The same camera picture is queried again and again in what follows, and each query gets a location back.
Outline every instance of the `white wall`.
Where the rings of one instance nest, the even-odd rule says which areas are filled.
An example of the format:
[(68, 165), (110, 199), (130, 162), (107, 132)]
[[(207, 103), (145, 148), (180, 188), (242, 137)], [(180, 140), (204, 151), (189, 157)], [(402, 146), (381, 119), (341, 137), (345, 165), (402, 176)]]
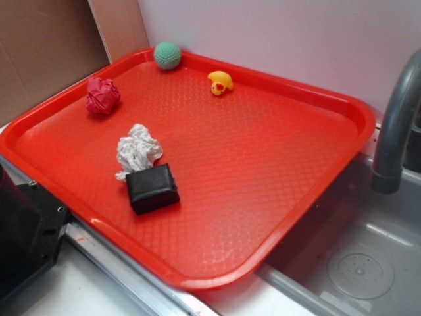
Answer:
[(421, 0), (138, 0), (151, 46), (351, 95), (381, 121), (421, 47)]

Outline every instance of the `tray rim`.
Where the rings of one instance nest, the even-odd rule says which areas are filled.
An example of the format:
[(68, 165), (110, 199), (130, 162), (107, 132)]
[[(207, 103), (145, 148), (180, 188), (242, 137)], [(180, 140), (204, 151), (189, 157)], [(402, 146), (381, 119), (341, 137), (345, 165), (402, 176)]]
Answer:
[[(119, 74), (131, 69), (136, 65), (153, 61), (153, 50), (153, 48), (150, 48), (129, 54), (114, 64), (111, 64), (102, 70), (93, 73), (91, 76), (106, 76), (107, 78), (114, 78), (115, 76), (118, 76)], [(358, 135), (352, 146), (348, 147), (346, 151), (343, 152), (342, 156), (330, 166), (327, 173), (318, 180), (318, 185), (311, 188), (307, 192), (305, 196), (306, 198), (302, 199), (289, 212), (282, 223), (285, 222), (285, 219), (288, 217), (293, 217), (294, 219), (298, 217), (297, 220), (294, 220), (296, 223), (306, 213), (307, 209), (314, 203), (314, 200), (323, 193), (329, 184), (333, 182), (339, 173), (348, 165), (348, 163), (359, 152), (366, 141), (370, 139), (375, 130), (376, 121), (374, 114), (369, 106), (364, 102), (347, 95), (273, 76), (270, 74), (265, 74), (255, 70), (250, 70), (241, 66), (231, 65), (229, 63), (224, 63), (186, 51), (182, 52), (182, 62), (180, 63), (179, 67), (192, 68), (201, 72), (225, 70), (226, 72), (230, 73), (233, 78), (240, 78), (239, 80), (236, 80), (236, 82), (240, 84), (251, 86), (253, 88), (278, 95), (289, 93), (290, 95), (294, 96), (289, 97), (290, 99), (307, 103), (312, 106), (321, 107), (328, 111), (343, 115), (356, 124)], [(61, 109), (69, 106), (72, 103), (72, 100), (76, 101), (86, 95), (86, 90), (87, 78), (83, 79), (77, 84), (74, 84), (73, 86), (70, 86), (51, 99), (48, 99), (47, 101), (41, 103), (40, 105), (16, 118), (0, 134), (0, 154), (4, 155), (6, 159), (25, 172), (29, 177), (36, 179), (39, 183), (43, 184), (59, 199), (64, 198), (67, 200), (66, 194), (62, 192), (62, 190), (57, 185), (55, 185), (48, 176), (39, 172), (23, 157), (14, 152), (13, 143), (16, 141), (16, 139), (18, 139), (19, 136), (23, 135), (25, 131), (31, 129), (39, 122), (45, 120), (47, 117), (54, 115)], [(89, 209), (88, 214), (96, 213), (95, 210), (90, 210), (90, 206), (84, 205), (82, 201), (69, 203), (68, 206), (70, 209)], [(294, 209), (303, 209), (304, 211), (294, 212)], [(261, 246), (255, 252), (253, 252), (245, 262), (243, 262), (240, 266), (232, 271), (228, 271), (223, 275), (212, 278), (191, 278), (186, 277), (176, 269), (170, 267), (157, 255), (145, 247), (141, 247), (131, 238), (127, 238), (127, 235), (115, 229), (115, 227), (105, 223), (100, 218), (90, 216), (90, 220), (87, 222), (95, 230), (97, 230), (102, 235), (105, 235), (107, 239), (115, 244), (118, 244), (117, 241), (119, 240), (124, 240), (125, 245), (123, 247), (119, 247), (121, 247), (123, 251), (125, 251), (129, 256), (133, 257), (141, 264), (143, 262), (139, 258), (142, 258), (142, 255), (152, 257), (154, 261), (154, 269), (151, 269), (150, 264), (146, 264), (145, 266), (148, 269), (150, 269), (156, 275), (162, 277), (165, 281), (171, 283), (171, 285), (186, 290), (217, 288), (227, 285), (235, 280), (239, 280), (249, 273), (252, 273), (257, 268), (257, 266), (259, 266), (261, 262), (264, 261), (264, 258), (270, 253), (276, 244), (280, 242), (282, 237), (285, 236), (292, 228), (292, 226), (284, 227), (285, 225), (282, 225), (282, 223), (278, 224), (278, 226), (262, 242)]]

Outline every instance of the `red crumpled cloth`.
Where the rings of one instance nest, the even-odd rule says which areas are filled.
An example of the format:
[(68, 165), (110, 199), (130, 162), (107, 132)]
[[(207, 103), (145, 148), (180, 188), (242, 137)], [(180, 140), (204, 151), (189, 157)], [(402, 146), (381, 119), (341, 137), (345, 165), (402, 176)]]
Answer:
[(87, 80), (86, 109), (93, 113), (110, 114), (120, 100), (121, 93), (111, 79), (89, 77)]

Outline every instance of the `sink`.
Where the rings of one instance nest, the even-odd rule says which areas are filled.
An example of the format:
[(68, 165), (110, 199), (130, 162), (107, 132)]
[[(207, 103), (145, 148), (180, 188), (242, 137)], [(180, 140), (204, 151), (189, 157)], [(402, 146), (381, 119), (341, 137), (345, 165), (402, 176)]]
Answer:
[(378, 194), (371, 163), (360, 153), (265, 263), (329, 315), (421, 315), (420, 175)]

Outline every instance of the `black machine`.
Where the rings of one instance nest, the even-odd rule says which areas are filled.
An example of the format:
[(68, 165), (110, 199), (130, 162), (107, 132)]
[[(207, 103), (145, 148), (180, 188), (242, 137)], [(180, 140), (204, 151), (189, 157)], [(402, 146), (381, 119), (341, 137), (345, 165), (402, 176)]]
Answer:
[(17, 186), (0, 165), (0, 303), (55, 264), (68, 215), (43, 186)]

